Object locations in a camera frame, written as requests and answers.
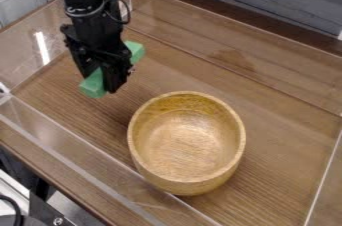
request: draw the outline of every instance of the wooden bowl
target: wooden bowl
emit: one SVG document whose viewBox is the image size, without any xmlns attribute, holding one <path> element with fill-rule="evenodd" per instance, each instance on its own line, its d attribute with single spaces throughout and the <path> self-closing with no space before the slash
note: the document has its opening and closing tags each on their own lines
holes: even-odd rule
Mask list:
<svg viewBox="0 0 342 226">
<path fill-rule="evenodd" d="M 136 111 L 128 145 L 136 168 L 152 185 L 176 195 L 199 195 L 221 186 L 238 167 L 245 126 L 215 97 L 174 92 Z"/>
</svg>

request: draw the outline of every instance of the green object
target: green object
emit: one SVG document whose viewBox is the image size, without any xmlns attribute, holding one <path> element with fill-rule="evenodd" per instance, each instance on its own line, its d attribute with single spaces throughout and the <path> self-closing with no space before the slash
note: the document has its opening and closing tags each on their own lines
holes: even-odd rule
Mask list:
<svg viewBox="0 0 342 226">
<path fill-rule="evenodd" d="M 131 64 L 136 64 L 144 56 L 144 46 L 132 41 L 126 41 L 124 44 L 132 53 Z M 91 98 L 102 98 L 107 94 L 103 87 L 103 72 L 100 68 L 82 81 L 79 88 L 82 93 Z"/>
</svg>

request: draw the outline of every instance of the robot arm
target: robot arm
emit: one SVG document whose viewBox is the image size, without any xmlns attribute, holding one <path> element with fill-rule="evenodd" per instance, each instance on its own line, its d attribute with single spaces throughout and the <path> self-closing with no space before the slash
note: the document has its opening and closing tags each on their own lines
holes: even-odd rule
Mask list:
<svg viewBox="0 0 342 226">
<path fill-rule="evenodd" d="M 120 16 L 119 1 L 127 7 L 127 21 Z M 115 93 L 132 68 L 131 51 L 120 37 L 131 18 L 128 6 L 123 0 L 64 0 L 64 4 L 72 24 L 60 30 L 79 71 L 87 78 L 100 67 L 104 89 Z"/>
</svg>

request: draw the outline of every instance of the wooden table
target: wooden table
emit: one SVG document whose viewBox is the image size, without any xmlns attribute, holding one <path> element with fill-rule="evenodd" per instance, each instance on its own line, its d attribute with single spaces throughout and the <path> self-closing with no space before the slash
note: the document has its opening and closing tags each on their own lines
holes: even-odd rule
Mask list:
<svg viewBox="0 0 342 226">
<path fill-rule="evenodd" d="M 7 55 L 0 77 L 15 86 L 42 64 L 35 35 L 44 34 L 50 57 L 58 59 L 13 94 L 60 124 L 20 107 L 20 124 L 32 136 L 3 120 L 1 145 L 108 224 L 158 225 L 156 218 L 166 225 L 302 225 L 341 130 L 341 57 L 179 1 L 134 0 L 134 5 L 124 38 L 146 45 L 147 56 L 128 84 L 100 100 L 78 91 L 82 77 L 59 34 L 66 20 L 60 0 L 0 35 Z M 246 155 L 234 178 L 214 192 L 182 198 L 191 210 L 135 175 L 126 141 L 139 106 L 178 90 L 201 91 L 227 102 L 247 130 Z M 124 183 L 118 184 L 118 177 Z M 138 184 L 143 191 L 130 196 L 123 187 L 135 192 Z M 136 200 L 132 208 L 115 190 L 128 199 L 170 202 L 179 214 Z M 323 208 L 319 215 L 339 225 L 334 209 Z"/>
</svg>

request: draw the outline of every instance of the bowl rim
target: bowl rim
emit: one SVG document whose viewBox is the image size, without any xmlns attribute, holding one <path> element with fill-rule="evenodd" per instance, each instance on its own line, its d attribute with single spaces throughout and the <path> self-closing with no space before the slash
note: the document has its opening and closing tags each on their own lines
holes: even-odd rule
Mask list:
<svg viewBox="0 0 342 226">
<path fill-rule="evenodd" d="M 160 176 L 158 173 L 155 173 L 151 169 L 150 169 L 150 166 L 147 165 L 147 163 L 144 163 L 142 157 L 140 157 L 140 154 L 135 148 L 135 142 L 134 142 L 134 134 L 132 134 L 132 131 L 134 131 L 134 126 L 135 126 L 135 122 L 142 114 L 142 112 L 146 110 L 146 108 L 152 104 L 155 103 L 158 100 L 160 99 L 164 99 L 167 97 L 171 97 L 171 96 L 176 96 L 176 95 L 184 95 L 184 94 L 190 94 L 190 95 L 197 95 L 197 96 L 202 96 L 210 100 L 213 100 L 215 103 L 221 104 L 225 109 L 227 110 L 227 112 L 231 114 L 231 116 L 234 117 L 235 121 L 237 121 L 237 124 L 238 124 L 238 129 L 239 129 L 239 146 L 238 146 L 238 150 L 237 150 L 237 153 L 235 153 L 235 156 L 233 158 L 233 160 L 229 162 L 229 164 L 226 166 L 223 166 L 219 170 L 217 170 L 215 172 L 213 172 L 211 174 L 206 175 L 206 176 L 199 176 L 199 177 L 195 177 L 194 179 L 189 179 L 189 180 L 184 180 L 184 179 L 175 179 L 172 177 L 164 177 L 164 176 Z M 241 158 L 242 158 L 242 155 L 243 155 L 243 152 L 245 152 L 245 148 L 246 148 L 246 128 L 245 128 L 245 124 L 242 122 L 242 119 L 238 115 L 238 113 L 235 112 L 235 110 L 227 105 L 227 103 L 225 103 L 221 99 L 218 99 L 217 97 L 209 95 L 209 94 L 205 94 L 205 93 L 201 93 L 201 92 L 195 92 L 195 91 L 176 91 L 176 92 L 170 92 L 170 93 L 166 93 L 166 94 L 162 94 L 159 96 L 156 96 L 155 98 L 150 99 L 142 106 L 140 108 L 136 110 L 132 118 L 131 118 L 131 121 L 130 121 L 130 125 L 128 125 L 128 134 L 127 134 L 127 140 L 128 140 L 128 147 L 130 147 L 130 151 L 131 151 L 131 156 L 134 158 L 134 160 L 138 161 L 139 165 L 143 167 L 143 169 L 150 173 L 152 174 L 154 176 L 156 176 L 158 178 L 168 181 L 168 182 L 174 182 L 174 183 L 201 183 L 201 182 L 205 182 L 205 181 L 210 181 L 211 179 L 215 179 L 218 177 L 221 177 L 226 172 L 229 172 L 238 164 L 239 164 L 239 161 L 241 161 Z"/>
</svg>

